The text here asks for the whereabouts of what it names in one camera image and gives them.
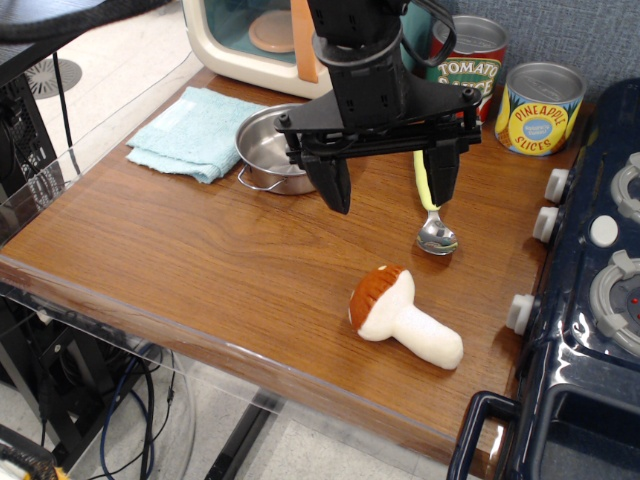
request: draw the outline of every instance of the yellow spoon handle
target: yellow spoon handle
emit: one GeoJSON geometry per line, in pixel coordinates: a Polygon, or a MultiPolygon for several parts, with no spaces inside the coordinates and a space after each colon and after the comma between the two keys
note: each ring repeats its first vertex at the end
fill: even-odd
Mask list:
{"type": "Polygon", "coordinates": [[[440,207],[434,205],[431,201],[431,191],[427,180],[427,170],[424,168],[422,150],[413,152],[413,168],[416,172],[416,185],[418,186],[418,194],[420,195],[422,206],[427,211],[440,210],[440,207]]]}

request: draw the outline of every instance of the plush mushroom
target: plush mushroom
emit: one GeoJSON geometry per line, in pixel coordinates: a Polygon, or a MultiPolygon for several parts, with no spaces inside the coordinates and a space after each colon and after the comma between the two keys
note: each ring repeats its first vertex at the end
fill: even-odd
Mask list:
{"type": "Polygon", "coordinates": [[[380,267],[358,284],[349,302],[349,321],[365,340],[394,337],[418,357],[453,370],[462,359],[460,335],[414,304],[411,272],[397,265],[380,267]]]}

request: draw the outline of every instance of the tile floor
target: tile floor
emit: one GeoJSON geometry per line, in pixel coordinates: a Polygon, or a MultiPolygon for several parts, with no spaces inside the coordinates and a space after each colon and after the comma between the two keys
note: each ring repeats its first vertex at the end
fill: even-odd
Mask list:
{"type": "MultiPolygon", "coordinates": [[[[59,57],[78,63],[83,72],[80,82],[66,92],[74,150],[82,170],[202,68],[191,52],[179,2],[88,32],[61,49],[59,57]]],[[[56,152],[64,152],[59,99],[39,100],[38,106],[56,152]]],[[[176,381],[169,423],[156,442],[152,478],[179,478],[182,465],[189,461],[183,478],[203,479],[246,408],[247,399],[256,391],[253,385],[200,363],[188,359],[183,363],[186,376],[179,375],[176,381]],[[191,404],[195,413],[191,413],[191,404]],[[190,448],[192,417],[196,429],[190,448]]],[[[159,399],[156,419],[161,422],[170,369],[161,368],[154,377],[159,399]]],[[[142,383],[136,389],[144,398],[142,383]]],[[[0,386],[0,405],[0,423],[39,441],[40,425],[19,394],[0,386]]],[[[109,427],[106,461],[110,469],[123,465],[132,452],[139,451],[143,431],[135,402],[126,399],[109,427]]],[[[87,479],[101,474],[99,458],[97,439],[70,472],[71,477],[87,479]]],[[[137,478],[138,468],[133,466],[115,478],[137,478]]],[[[279,415],[269,418],[238,478],[436,480],[445,476],[443,465],[287,402],[279,415]]]]}

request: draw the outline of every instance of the gray fabric wall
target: gray fabric wall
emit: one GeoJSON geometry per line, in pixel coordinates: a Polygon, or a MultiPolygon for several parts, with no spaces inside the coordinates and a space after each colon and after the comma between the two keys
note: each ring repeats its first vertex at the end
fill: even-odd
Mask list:
{"type": "Polygon", "coordinates": [[[576,67],[594,101],[609,85],[640,77],[640,0],[440,0],[453,14],[498,22],[510,34],[499,83],[525,62],[576,67]]]}

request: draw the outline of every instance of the brown mushroom cap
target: brown mushroom cap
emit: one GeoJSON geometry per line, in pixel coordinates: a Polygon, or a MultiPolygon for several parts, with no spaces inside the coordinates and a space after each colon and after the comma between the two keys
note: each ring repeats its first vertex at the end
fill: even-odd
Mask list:
{"type": "Polygon", "coordinates": [[[349,302],[349,318],[356,332],[367,320],[373,305],[396,283],[398,276],[405,270],[406,268],[399,265],[387,265],[369,272],[360,280],[349,302]]]}

